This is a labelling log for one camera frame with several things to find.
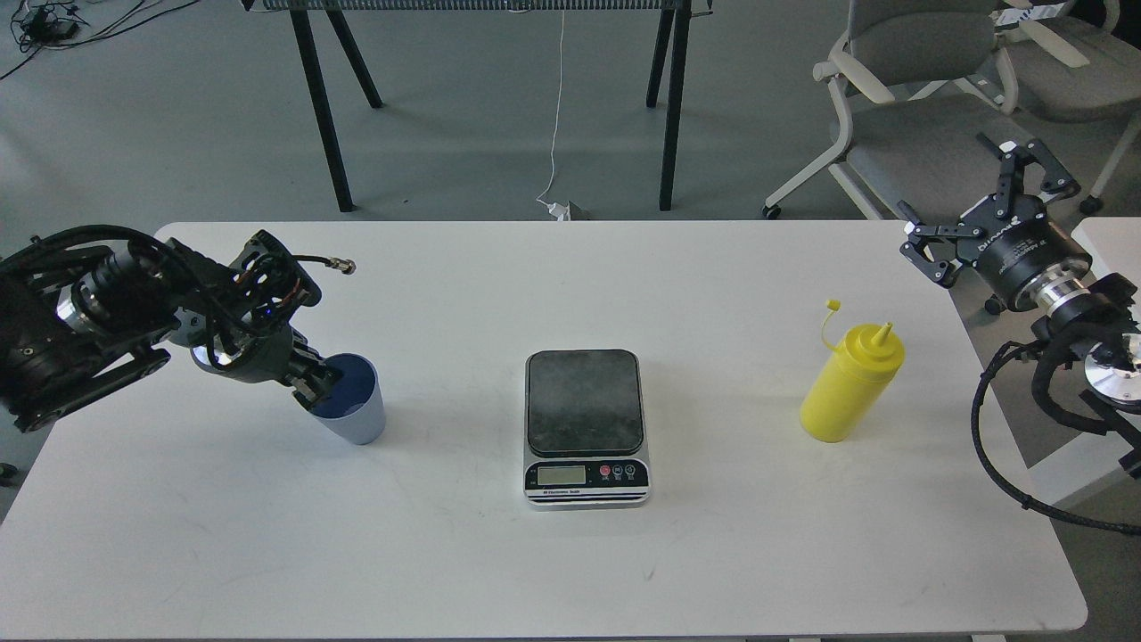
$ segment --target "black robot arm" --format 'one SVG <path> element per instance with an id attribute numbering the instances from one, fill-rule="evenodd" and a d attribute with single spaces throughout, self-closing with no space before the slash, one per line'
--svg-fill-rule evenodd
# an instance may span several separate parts
<path id="1" fill-rule="evenodd" d="M 33 237 L 0 261 L 0 403 L 37 430 L 161 368 L 170 355 L 154 347 L 170 340 L 208 372 L 294 389 L 308 409 L 340 377 L 290 326 L 319 299 L 265 230 L 229 265 L 126 227 Z"/>
<path id="2" fill-rule="evenodd" d="M 1079 431 L 1117 432 L 1141 457 L 1141 434 L 1117 413 L 1141 415 L 1141 333 L 1130 312 L 1136 286 L 1120 274 L 1109 274 L 1085 286 L 1090 254 L 1050 219 L 1045 203 L 1066 198 L 1081 187 L 1041 140 L 1025 147 L 1006 143 L 995 151 L 1001 166 L 995 193 L 982 197 L 956 225 L 925 225 L 906 202 L 907 241 L 899 251 L 931 281 L 949 287 L 964 268 L 974 269 L 1004 307 L 1044 315 L 1031 326 L 1036 344 L 1025 356 L 1037 360 L 1031 396 L 1058 423 Z M 1042 193 L 1023 192 L 1025 170 L 1039 164 Z M 949 244 L 954 257 L 934 245 Z M 1062 408 L 1050 397 L 1050 383 L 1062 368 L 1082 364 L 1089 391 L 1081 396 L 1095 417 Z M 1141 468 L 1122 465 L 1134 478 Z"/>

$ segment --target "cup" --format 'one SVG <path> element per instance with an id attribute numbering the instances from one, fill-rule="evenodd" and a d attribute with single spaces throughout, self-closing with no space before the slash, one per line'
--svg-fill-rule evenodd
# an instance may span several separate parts
<path id="1" fill-rule="evenodd" d="M 329 398 L 309 409 L 326 429 L 349 444 L 372 444 L 385 432 L 385 400 L 380 397 L 377 369 L 359 355 L 334 355 L 325 365 L 343 376 Z"/>

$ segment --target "chair backrest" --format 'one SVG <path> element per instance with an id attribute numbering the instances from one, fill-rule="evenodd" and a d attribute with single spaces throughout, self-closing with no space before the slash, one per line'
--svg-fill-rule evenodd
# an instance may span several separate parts
<path id="1" fill-rule="evenodd" d="M 990 55 L 995 0 L 851 0 L 851 55 L 884 84 L 953 80 Z"/>

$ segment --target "charger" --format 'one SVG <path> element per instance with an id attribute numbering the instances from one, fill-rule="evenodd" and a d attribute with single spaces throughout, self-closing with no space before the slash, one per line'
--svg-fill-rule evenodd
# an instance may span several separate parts
<path id="1" fill-rule="evenodd" d="M 60 18 L 55 13 L 56 5 L 35 7 L 19 21 L 19 30 L 24 32 L 32 44 L 55 44 L 71 40 L 79 33 L 79 22 L 72 18 Z M 68 15 L 74 9 L 68 9 Z"/>

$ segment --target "gray floor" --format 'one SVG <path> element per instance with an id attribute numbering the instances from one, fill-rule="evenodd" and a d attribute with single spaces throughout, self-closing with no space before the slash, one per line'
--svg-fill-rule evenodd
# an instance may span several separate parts
<path id="1" fill-rule="evenodd" d="M 130 5 L 81 3 L 95 24 Z M 764 195 L 830 143 L 832 108 L 810 70 L 843 30 L 845 7 L 721 0 L 694 22 L 669 212 L 657 211 L 664 109 L 642 106 L 656 18 L 567 14 L 549 200 L 573 200 L 600 219 L 754 218 Z M 175 220 L 548 217 L 533 198 L 550 170 L 558 14 L 350 15 L 388 103 L 380 112 L 365 103 L 326 21 L 313 17 L 357 211 L 340 213 L 333 200 L 289 18 L 210 1 L 110 42 L 43 52 L 0 82 L 0 254 L 31 234 L 94 221 L 153 231 Z M 13 43 L 0 43 L 0 68 L 19 59 Z M 1019 120 L 1086 185 L 1124 124 Z M 1125 203 L 1141 202 L 1139 155 L 1110 184 L 1106 213 L 1138 214 Z M 827 174 L 783 205 L 790 219 L 859 218 Z M 1076 205 L 1052 211 L 1070 227 Z M 986 292 L 976 279 L 954 294 L 980 355 L 1029 336 L 1033 315 L 977 312 Z M 1033 464 L 1073 436 L 1028 403 L 1028 379 L 1013 372 L 995 389 Z M 0 431 L 0 460 L 26 470 L 44 437 Z M 14 497 L 0 489 L 0 515 Z M 1141 490 L 1127 487 L 1082 509 L 1136 521 L 1139 507 Z M 1058 533 L 1090 620 L 1054 640 L 1134 640 L 1141 547 L 1065 526 Z"/>

